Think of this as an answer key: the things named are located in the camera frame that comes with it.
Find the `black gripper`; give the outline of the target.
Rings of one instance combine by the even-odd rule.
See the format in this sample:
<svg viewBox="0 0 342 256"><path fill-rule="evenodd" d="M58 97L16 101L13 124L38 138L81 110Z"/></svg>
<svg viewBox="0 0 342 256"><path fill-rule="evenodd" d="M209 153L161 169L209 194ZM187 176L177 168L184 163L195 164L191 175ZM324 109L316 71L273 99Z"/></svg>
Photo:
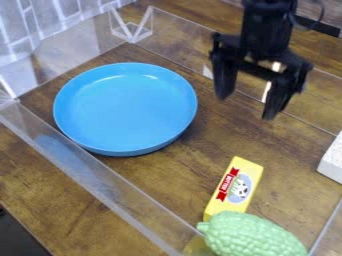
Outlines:
<svg viewBox="0 0 342 256"><path fill-rule="evenodd" d="M304 89L305 76L312 65L295 55L288 48L288 32L267 32L265 34L241 33L239 36L212 34L212 63L213 90L219 100L224 100L235 90L237 70L251 71L267 77L261 71L259 61L279 62L285 66L281 75L271 82L265 95L261 118L272 120L281 112L295 93Z"/></svg>

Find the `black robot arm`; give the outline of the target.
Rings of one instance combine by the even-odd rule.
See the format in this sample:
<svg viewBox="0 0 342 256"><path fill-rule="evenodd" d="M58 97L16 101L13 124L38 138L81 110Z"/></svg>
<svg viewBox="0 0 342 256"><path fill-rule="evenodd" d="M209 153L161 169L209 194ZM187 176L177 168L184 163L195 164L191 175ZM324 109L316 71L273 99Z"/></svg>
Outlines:
<svg viewBox="0 0 342 256"><path fill-rule="evenodd" d="M271 82L261 118L272 120L295 93L304 88L312 64L288 48L297 0L241 0L244 12L239 35L215 32L209 61L216 97L235 90L237 71Z"/></svg>

